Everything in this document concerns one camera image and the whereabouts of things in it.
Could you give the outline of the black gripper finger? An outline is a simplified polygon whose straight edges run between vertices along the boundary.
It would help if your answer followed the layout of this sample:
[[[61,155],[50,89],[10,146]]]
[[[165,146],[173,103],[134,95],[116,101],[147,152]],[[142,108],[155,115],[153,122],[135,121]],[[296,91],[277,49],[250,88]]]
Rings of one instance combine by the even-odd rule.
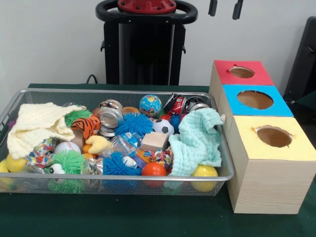
[[[233,10],[233,16],[232,16],[233,20],[238,20],[240,18],[242,5],[243,5],[243,0],[238,0],[236,2],[234,6],[234,10]]]
[[[208,14],[212,17],[215,16],[217,10],[217,0],[210,0]]]

